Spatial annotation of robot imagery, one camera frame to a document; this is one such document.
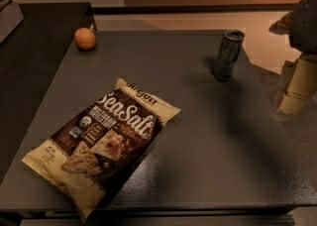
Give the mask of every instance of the beige object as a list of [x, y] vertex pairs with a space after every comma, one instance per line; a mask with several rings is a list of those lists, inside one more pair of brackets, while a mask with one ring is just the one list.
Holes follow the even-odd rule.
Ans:
[[277, 112], [296, 114], [317, 90], [317, 56], [303, 55], [294, 67], [294, 73], [282, 94]]
[[[130, 167], [166, 122], [180, 112], [123, 79], [118, 80], [117, 88], [23, 158], [26, 165], [73, 200], [83, 222], [107, 194], [109, 184], [118, 184], [113, 175]], [[93, 123], [80, 125], [87, 116]], [[69, 136], [75, 127], [82, 129], [81, 135]], [[138, 148], [132, 155], [123, 151], [124, 138]]]
[[61, 168], [69, 173], [84, 173], [97, 165], [97, 158], [89, 151], [89, 148], [84, 142], [80, 142], [73, 154]]
[[90, 149], [90, 152], [118, 161], [123, 149], [123, 140], [124, 138], [121, 135], [110, 130]]

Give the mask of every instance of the can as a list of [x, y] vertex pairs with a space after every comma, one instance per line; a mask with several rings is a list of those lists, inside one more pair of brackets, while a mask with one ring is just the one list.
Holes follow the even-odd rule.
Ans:
[[245, 34], [238, 30], [224, 32], [216, 64], [213, 68], [213, 74], [218, 80], [227, 81], [231, 78], [244, 38]]

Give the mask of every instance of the black surface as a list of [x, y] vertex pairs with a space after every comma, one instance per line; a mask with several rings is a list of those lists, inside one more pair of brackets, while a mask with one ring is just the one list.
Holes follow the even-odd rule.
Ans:
[[20, 7], [24, 21], [0, 45], [0, 183], [67, 51], [73, 32], [94, 23], [89, 3]]
[[[293, 226], [295, 224], [290, 215], [280, 216], [197, 216], [197, 217], [110, 217], [88, 219], [85, 225], [133, 225], [133, 226]], [[21, 226], [81, 226], [79, 219], [43, 219], [23, 220]]]
[[93, 7], [95, 15], [107, 14], [175, 14], [175, 13], [206, 13], [206, 12], [260, 12], [288, 11], [295, 4], [245, 4], [245, 5], [208, 5], [208, 6], [126, 6], [126, 7]]

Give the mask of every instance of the aluminum can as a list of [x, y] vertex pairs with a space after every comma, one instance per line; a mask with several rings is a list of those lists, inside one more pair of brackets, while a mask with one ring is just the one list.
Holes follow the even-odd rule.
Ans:
[[241, 31], [225, 31], [213, 68], [213, 74], [218, 80], [227, 81], [231, 78], [244, 38], [245, 34]]

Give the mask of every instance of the floor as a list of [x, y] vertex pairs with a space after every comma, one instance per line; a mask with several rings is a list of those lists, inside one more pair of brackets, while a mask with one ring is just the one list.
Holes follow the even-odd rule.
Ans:
[[[208, 30], [238, 29], [245, 33], [244, 49], [255, 65], [267, 96], [274, 102], [281, 87], [281, 70], [286, 60], [295, 61], [301, 52], [293, 49], [287, 36], [278, 36], [268, 31], [269, 26], [280, 19], [284, 12], [252, 13], [199, 13], [159, 15], [103, 15], [95, 16], [98, 31], [126, 30]], [[310, 106], [291, 121], [283, 123], [291, 139], [296, 141], [298, 157], [313, 186], [317, 190], [317, 97]], [[296, 226], [315, 226], [317, 207], [295, 209], [291, 212]]]

